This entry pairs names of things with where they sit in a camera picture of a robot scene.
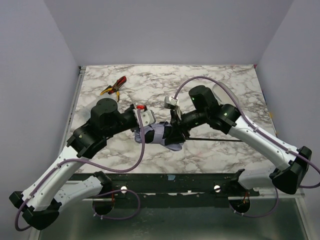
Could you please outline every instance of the robotic arm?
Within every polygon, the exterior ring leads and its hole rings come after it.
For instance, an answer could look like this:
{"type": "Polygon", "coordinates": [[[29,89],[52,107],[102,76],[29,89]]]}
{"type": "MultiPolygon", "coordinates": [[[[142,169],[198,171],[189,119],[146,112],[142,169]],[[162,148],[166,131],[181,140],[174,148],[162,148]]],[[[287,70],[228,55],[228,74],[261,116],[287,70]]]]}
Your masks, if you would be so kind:
{"type": "Polygon", "coordinates": [[[146,106],[138,106],[141,110],[137,110],[132,104],[123,113],[119,113],[116,101],[110,98],[99,100],[91,109],[90,119],[73,132],[67,145],[48,170],[29,188],[23,192],[15,191],[9,199],[23,212],[22,216],[28,224],[42,230],[74,202],[113,190],[112,181],[103,172],[96,172],[87,180],[71,187],[63,186],[76,170],[88,163],[115,134],[132,130],[135,131],[135,140],[141,142],[139,129],[144,129],[146,143],[161,144],[178,151],[190,137],[189,131],[202,124],[209,124],[214,130],[242,140],[274,164],[275,167],[270,169],[239,171],[236,175],[237,187],[249,190],[253,187],[275,186],[288,194],[297,191],[308,170],[308,164],[294,154],[284,151],[274,142],[285,145],[308,160],[312,154],[310,149],[305,146],[297,149],[249,120],[251,125],[256,126],[252,128],[237,107],[219,104],[208,87],[196,86],[189,91],[189,96],[195,106],[194,111],[182,114],[179,101],[166,97],[164,105],[170,109],[171,121],[157,124],[153,112],[147,110],[146,106]],[[263,137],[261,132],[274,142],[263,137]]]}

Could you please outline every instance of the gray wall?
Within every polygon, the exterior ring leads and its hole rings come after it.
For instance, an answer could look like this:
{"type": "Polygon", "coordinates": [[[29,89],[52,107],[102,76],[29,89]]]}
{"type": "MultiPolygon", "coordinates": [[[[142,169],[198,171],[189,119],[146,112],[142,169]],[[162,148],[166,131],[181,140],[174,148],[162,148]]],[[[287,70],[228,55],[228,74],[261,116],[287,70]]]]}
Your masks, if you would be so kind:
{"type": "Polygon", "coordinates": [[[56,158],[79,68],[42,0],[1,1],[0,33],[0,238],[18,240],[8,197],[56,158]]]}
{"type": "Polygon", "coordinates": [[[44,0],[79,65],[256,64],[292,0],[44,0]]]}
{"type": "MultiPolygon", "coordinates": [[[[280,138],[313,150],[320,167],[320,1],[295,0],[257,66],[257,75],[280,138]]],[[[307,184],[320,181],[310,169],[307,184]]],[[[320,192],[306,190],[320,236],[320,192]]]]}

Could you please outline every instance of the white marble surface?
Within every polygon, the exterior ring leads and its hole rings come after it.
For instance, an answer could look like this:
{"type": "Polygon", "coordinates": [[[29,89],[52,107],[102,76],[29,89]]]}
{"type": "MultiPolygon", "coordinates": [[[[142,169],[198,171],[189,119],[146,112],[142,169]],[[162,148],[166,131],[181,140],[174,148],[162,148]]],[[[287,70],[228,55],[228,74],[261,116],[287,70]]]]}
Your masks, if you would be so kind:
{"type": "MultiPolygon", "coordinates": [[[[127,82],[121,88],[119,111],[131,103],[146,104],[154,111],[157,122],[170,121],[170,112],[163,108],[165,96],[174,96],[177,88],[194,76],[207,76],[224,82],[238,97],[244,113],[268,132],[275,134],[266,103],[252,65],[236,66],[180,66],[180,65],[103,65],[88,66],[81,86],[71,132],[82,122],[77,113],[94,101],[100,92],[121,76],[127,82]]],[[[194,109],[188,91],[197,85],[212,88],[207,80],[188,83],[179,94],[183,112],[194,109]]],[[[191,130],[192,137],[230,138],[204,124],[191,130]]],[[[138,159],[141,145],[128,130],[107,142],[107,147],[92,159],[93,162],[114,169],[127,169],[138,159]]],[[[147,144],[142,163],[132,173],[231,173],[238,169],[257,169],[272,164],[243,142],[187,141],[178,152],[161,145],[147,144]]],[[[79,173],[99,169],[84,165],[79,173]]]]}

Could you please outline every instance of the wire cutter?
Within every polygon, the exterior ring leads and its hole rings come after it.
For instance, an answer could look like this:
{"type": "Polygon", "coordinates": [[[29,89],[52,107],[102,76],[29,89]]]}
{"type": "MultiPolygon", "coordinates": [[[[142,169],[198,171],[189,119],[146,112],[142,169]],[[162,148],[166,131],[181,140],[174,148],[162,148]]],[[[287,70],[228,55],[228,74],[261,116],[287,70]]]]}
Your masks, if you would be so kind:
{"type": "Polygon", "coordinates": [[[105,93],[108,93],[108,94],[116,93],[116,101],[119,102],[119,99],[120,99],[119,89],[123,84],[125,84],[126,81],[127,81],[126,76],[120,77],[113,86],[109,85],[105,90],[103,90],[100,93],[100,95],[103,95],[105,93]]]}

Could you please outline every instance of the purple cable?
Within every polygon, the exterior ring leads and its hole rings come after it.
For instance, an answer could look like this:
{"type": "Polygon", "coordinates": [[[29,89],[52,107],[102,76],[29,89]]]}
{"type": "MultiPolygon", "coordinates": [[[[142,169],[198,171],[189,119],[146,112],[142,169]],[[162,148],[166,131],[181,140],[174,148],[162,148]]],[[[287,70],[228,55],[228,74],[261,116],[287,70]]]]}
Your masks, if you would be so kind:
{"type": "Polygon", "coordinates": [[[278,207],[278,205],[279,205],[279,193],[278,193],[278,189],[277,189],[276,187],[275,187],[274,189],[275,189],[275,195],[276,195],[275,204],[274,204],[273,208],[272,208],[270,211],[268,211],[267,213],[264,213],[264,214],[262,214],[262,215],[249,215],[249,214],[243,214],[243,213],[240,213],[240,212],[236,211],[231,205],[230,205],[230,208],[233,210],[233,212],[234,212],[235,214],[238,214],[238,215],[240,215],[240,216],[242,216],[242,217],[254,218],[254,219],[266,217],[266,216],[272,214],[272,213],[277,209],[277,207],[278,207]]]}
{"type": "MultiPolygon", "coordinates": [[[[137,110],[137,116],[138,116],[138,121],[139,121],[139,125],[140,126],[143,126],[143,121],[142,121],[142,118],[141,118],[141,110],[138,109],[137,110]]],[[[110,172],[114,172],[114,173],[127,173],[127,172],[130,172],[132,171],[133,169],[135,169],[142,161],[142,158],[144,156],[144,153],[145,153],[145,146],[146,146],[146,139],[145,139],[145,130],[143,127],[140,127],[140,131],[141,131],[141,153],[140,153],[140,157],[138,159],[138,161],[130,168],[128,169],[124,169],[124,170],[117,170],[117,169],[112,169],[112,168],[108,168],[108,167],[105,167],[105,166],[102,166],[102,165],[99,165],[99,164],[96,164],[94,162],[90,162],[88,160],[82,160],[82,159],[77,159],[77,158],[72,158],[72,159],[67,159],[67,160],[64,160],[60,163],[57,164],[57,167],[61,167],[62,165],[66,164],[66,163],[69,163],[69,162],[79,162],[79,163],[84,163],[84,164],[89,164],[89,165],[92,165],[92,166],[95,166],[97,168],[100,168],[100,169],[103,169],[103,170],[107,170],[107,171],[110,171],[110,172]]],[[[53,168],[51,171],[48,172],[47,175],[45,175],[43,177],[43,179],[39,182],[39,184],[33,189],[32,192],[30,192],[30,197],[33,197],[35,195],[35,193],[38,191],[38,189],[42,186],[42,184],[44,184],[44,182],[51,176],[51,174],[56,171],[57,168],[53,168]]],[[[16,213],[16,216],[15,216],[15,220],[14,220],[14,227],[17,231],[19,232],[22,232],[22,231],[25,231],[29,228],[31,228],[31,226],[26,226],[24,228],[20,228],[19,227],[19,216],[22,212],[22,209],[27,205],[27,203],[29,202],[29,198],[27,198],[22,204],[21,206],[19,207],[18,209],[18,212],[16,213]]]]}
{"type": "Polygon", "coordinates": [[[138,196],[138,194],[136,194],[134,191],[132,190],[129,190],[129,189],[126,189],[126,190],[113,190],[113,191],[109,191],[109,192],[106,192],[106,193],[103,193],[103,194],[99,194],[99,195],[96,195],[95,197],[103,197],[105,195],[109,195],[109,194],[115,194],[115,193],[119,193],[119,192],[129,192],[129,193],[132,193],[136,199],[138,200],[138,207],[136,209],[136,211],[131,214],[130,216],[125,216],[125,217],[111,217],[111,216],[104,216],[104,215],[99,215],[98,213],[96,213],[96,210],[95,208],[93,207],[92,210],[94,212],[94,215],[93,216],[98,216],[100,218],[103,218],[103,219],[110,219],[110,220],[127,220],[127,219],[131,219],[133,218],[135,215],[137,215],[139,212],[140,212],[140,206],[141,206],[141,202],[140,202],[140,198],[138,196]]]}
{"type": "MultiPolygon", "coordinates": [[[[174,99],[177,99],[177,96],[179,94],[179,92],[181,91],[181,89],[190,81],[195,80],[195,79],[207,79],[211,82],[214,82],[215,84],[217,84],[218,86],[220,86],[225,92],[226,94],[228,94],[228,96],[231,98],[231,100],[234,102],[236,108],[239,110],[240,114],[242,115],[243,119],[245,120],[245,122],[252,128],[255,129],[256,126],[254,126],[246,117],[246,115],[244,114],[244,112],[242,111],[241,107],[239,106],[239,104],[237,103],[237,101],[234,99],[234,97],[229,93],[228,89],[225,88],[225,86],[223,84],[220,84],[217,80],[214,80],[210,77],[207,76],[194,76],[190,79],[188,79],[187,81],[185,81],[176,91],[175,95],[174,95],[174,99]]],[[[265,139],[269,140],[270,142],[272,142],[273,144],[277,145],[279,148],[285,150],[286,152],[302,159],[303,161],[305,161],[307,164],[309,164],[311,167],[313,167],[319,174],[320,174],[320,169],[311,161],[309,161],[308,159],[306,159],[304,156],[301,156],[298,153],[295,153],[291,150],[289,150],[288,148],[286,148],[284,145],[278,143],[277,141],[273,140],[271,137],[269,137],[268,135],[266,135],[265,133],[263,133],[262,131],[260,131],[259,129],[256,129],[256,132],[259,133],[261,136],[263,136],[265,139]]],[[[315,189],[317,187],[320,186],[320,182],[315,184],[315,185],[311,185],[311,186],[304,186],[304,185],[300,185],[300,188],[303,189],[315,189]]]]}

